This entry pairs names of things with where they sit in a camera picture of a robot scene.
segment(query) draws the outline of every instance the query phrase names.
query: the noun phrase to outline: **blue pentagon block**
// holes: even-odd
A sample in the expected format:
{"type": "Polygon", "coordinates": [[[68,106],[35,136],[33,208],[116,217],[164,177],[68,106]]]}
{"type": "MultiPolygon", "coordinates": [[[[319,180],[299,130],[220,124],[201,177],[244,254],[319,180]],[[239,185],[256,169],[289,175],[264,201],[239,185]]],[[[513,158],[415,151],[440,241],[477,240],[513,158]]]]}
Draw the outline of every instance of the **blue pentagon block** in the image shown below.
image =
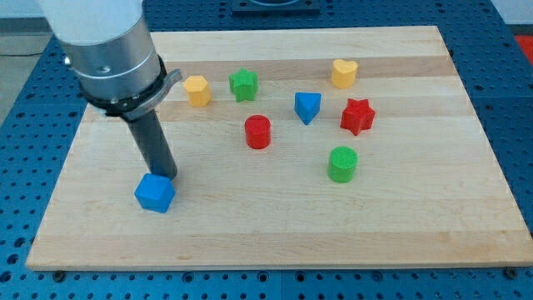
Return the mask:
{"type": "Polygon", "coordinates": [[[135,197],[144,209],[166,213],[176,192],[168,177],[144,174],[135,190],[135,197]]]}
{"type": "Polygon", "coordinates": [[[321,97],[317,92],[297,92],[294,95],[294,111],[304,124],[309,125],[320,112],[321,97]]]}

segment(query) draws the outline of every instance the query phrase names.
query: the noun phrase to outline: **wooden board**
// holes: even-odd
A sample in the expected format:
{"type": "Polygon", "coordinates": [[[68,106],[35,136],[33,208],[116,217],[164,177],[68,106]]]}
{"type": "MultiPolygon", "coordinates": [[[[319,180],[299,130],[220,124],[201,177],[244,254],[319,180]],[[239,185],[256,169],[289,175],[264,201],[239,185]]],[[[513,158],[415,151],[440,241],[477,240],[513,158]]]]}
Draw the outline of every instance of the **wooden board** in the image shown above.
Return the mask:
{"type": "Polygon", "coordinates": [[[441,268],[522,266],[533,241],[436,27],[154,33],[169,68],[203,74],[214,100],[194,108],[179,83],[158,108],[178,161],[166,214],[139,208],[147,168],[127,126],[88,108],[27,260],[35,270],[441,268]],[[346,90],[327,80],[355,58],[346,90]],[[227,76],[258,72],[255,102],[227,76]],[[322,93],[304,126],[295,92],[322,93]],[[346,99],[370,98],[374,127],[339,128],[346,99]],[[253,151],[243,123],[272,122],[253,151]],[[355,148],[347,184],[329,152],[355,148]]]}

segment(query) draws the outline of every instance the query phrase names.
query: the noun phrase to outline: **red cylinder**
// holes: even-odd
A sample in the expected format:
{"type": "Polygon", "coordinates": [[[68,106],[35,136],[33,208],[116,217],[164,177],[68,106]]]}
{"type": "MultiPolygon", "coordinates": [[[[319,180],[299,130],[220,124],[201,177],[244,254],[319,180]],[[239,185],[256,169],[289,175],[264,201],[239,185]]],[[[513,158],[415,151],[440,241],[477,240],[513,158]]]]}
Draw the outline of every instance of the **red cylinder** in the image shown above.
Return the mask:
{"type": "Polygon", "coordinates": [[[263,149],[270,144],[270,120],[262,115],[253,115],[244,122],[247,144],[252,149],[263,149]]]}

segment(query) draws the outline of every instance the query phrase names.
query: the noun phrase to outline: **gray floor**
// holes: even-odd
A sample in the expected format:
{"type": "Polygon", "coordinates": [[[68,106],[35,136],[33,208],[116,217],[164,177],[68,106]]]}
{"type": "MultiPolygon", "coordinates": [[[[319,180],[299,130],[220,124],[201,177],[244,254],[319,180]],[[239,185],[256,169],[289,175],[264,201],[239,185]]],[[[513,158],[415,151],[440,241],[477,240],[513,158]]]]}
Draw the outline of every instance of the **gray floor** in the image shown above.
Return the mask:
{"type": "Polygon", "coordinates": [[[17,99],[51,34],[0,34],[0,126],[17,99]]]}

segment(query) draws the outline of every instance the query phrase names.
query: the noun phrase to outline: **yellow pentagon block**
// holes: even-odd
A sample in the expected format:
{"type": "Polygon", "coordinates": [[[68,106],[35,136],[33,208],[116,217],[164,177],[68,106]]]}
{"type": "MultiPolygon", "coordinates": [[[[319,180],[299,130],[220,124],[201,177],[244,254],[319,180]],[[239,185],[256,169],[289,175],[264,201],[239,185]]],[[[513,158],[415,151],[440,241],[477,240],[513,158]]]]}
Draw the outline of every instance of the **yellow pentagon block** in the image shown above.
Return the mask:
{"type": "Polygon", "coordinates": [[[187,101],[195,108],[204,107],[211,101],[211,88],[203,76],[190,76],[183,83],[187,101]]]}
{"type": "Polygon", "coordinates": [[[354,61],[336,59],[333,61],[331,70],[331,82],[337,88],[349,88],[356,82],[357,68],[359,65],[354,61]]]}

